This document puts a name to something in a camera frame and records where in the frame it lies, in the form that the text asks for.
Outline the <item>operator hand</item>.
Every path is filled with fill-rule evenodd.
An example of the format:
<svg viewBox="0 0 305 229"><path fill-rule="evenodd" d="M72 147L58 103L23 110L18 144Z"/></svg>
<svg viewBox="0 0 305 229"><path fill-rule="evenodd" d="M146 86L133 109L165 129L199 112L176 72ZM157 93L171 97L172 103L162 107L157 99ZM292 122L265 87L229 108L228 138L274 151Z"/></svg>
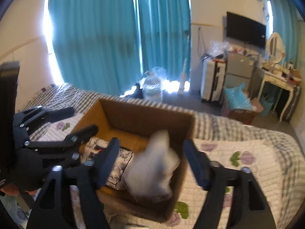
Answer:
<svg viewBox="0 0 305 229"><path fill-rule="evenodd" d="M8 184L5 187L1 188L1 191L6 195L18 196L20 195L19 189L14 184Z"/></svg>

